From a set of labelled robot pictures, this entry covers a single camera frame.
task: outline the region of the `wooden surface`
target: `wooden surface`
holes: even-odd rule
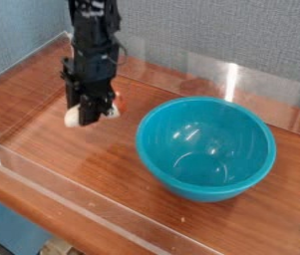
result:
[[[189,202],[162,188],[136,151],[142,117],[177,95],[118,77],[114,86],[129,102],[123,117],[65,128],[58,59],[67,51],[59,41],[0,78],[0,143],[225,254],[300,254],[300,135],[271,127],[277,159],[267,178],[228,201]],[[87,254],[148,254],[3,173],[0,201]]]

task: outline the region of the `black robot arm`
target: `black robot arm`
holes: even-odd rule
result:
[[[86,126],[115,110],[111,80],[117,75],[121,15],[117,0],[69,0],[74,26],[74,57],[63,59],[69,110],[77,108],[78,125]]]

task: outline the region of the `blue plastic bowl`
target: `blue plastic bowl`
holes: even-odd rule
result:
[[[165,187],[204,202],[244,192],[265,177],[276,157],[273,135],[257,115],[206,97],[153,109],[140,125],[137,149]]]

